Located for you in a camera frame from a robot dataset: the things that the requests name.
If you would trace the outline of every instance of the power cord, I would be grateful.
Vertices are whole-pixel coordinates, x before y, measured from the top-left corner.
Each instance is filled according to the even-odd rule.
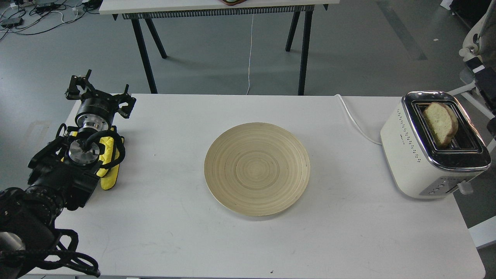
[[[253,19],[255,18],[255,14],[251,15],[251,35],[249,40],[249,59],[248,59],[248,90],[246,95],[248,95],[250,84],[249,84],[249,68],[251,66],[251,47],[253,46]]]
[[[355,125],[355,127],[358,129],[358,131],[366,138],[368,139],[370,142],[372,143],[375,143],[377,145],[382,145],[381,142],[378,142],[378,141],[374,141],[373,139],[369,138],[367,135],[365,135],[364,131],[362,131],[362,129],[360,128],[360,126],[358,125],[357,121],[355,120],[355,118],[353,118],[353,116],[351,115],[350,113],[350,110],[348,110],[348,106],[346,106],[346,103],[344,102],[343,100],[343,97],[341,97],[340,94],[336,94],[335,96],[337,96],[339,98],[339,100],[341,100],[341,103],[343,104],[344,106],[344,109],[346,110],[346,113],[348,114],[348,117],[350,117],[350,120],[351,122]]]

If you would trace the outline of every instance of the toast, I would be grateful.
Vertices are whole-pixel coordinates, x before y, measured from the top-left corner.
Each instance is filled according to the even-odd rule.
[[[445,104],[433,102],[423,112],[427,126],[438,148],[448,147],[458,131],[458,118]]]

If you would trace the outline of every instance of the toaster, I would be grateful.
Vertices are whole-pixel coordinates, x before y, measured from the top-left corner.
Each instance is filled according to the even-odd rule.
[[[449,106],[458,131],[438,148],[422,112],[432,102]],[[460,103],[439,91],[414,91],[401,99],[380,131],[382,147],[398,189],[416,199],[444,198],[457,189],[471,193],[469,181],[487,170],[491,156]]]

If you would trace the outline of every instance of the wooden plate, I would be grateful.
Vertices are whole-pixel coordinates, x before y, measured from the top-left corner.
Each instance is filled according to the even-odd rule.
[[[220,135],[205,158],[205,179],[225,207],[248,216],[281,212],[303,194],[310,159],[290,132],[247,123]]]

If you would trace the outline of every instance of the table leg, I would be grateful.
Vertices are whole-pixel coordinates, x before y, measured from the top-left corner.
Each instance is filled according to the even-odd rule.
[[[150,33],[152,33],[153,40],[155,41],[155,45],[157,45],[158,51],[160,52],[160,56],[162,56],[163,59],[167,58],[167,54],[165,53],[164,46],[160,41],[160,38],[157,33],[157,29],[155,29],[155,25],[153,24],[152,19],[146,18],[145,22],[146,25],[148,25],[148,29],[150,29]]]
[[[146,52],[145,40],[143,39],[143,33],[141,32],[141,26],[139,25],[139,19],[131,19],[132,28],[134,29],[134,35],[136,36],[136,42],[138,43],[139,54],[141,55],[141,60],[143,61],[143,67],[145,68],[146,79],[148,80],[148,86],[150,86],[150,92],[152,94],[157,94],[157,86],[155,85],[155,79],[153,78],[152,67],[150,65],[150,60],[148,59],[148,53]]]
[[[305,94],[305,78],[307,76],[307,61],[309,56],[311,18],[313,11],[305,12],[305,25],[303,27],[302,61],[300,64],[300,83],[298,84],[298,95]]]
[[[291,20],[291,28],[289,29],[288,41],[286,42],[286,51],[291,50],[291,45],[293,44],[293,38],[295,37],[296,26],[298,25],[298,19],[300,18],[300,12],[295,11],[293,13],[293,19]]]

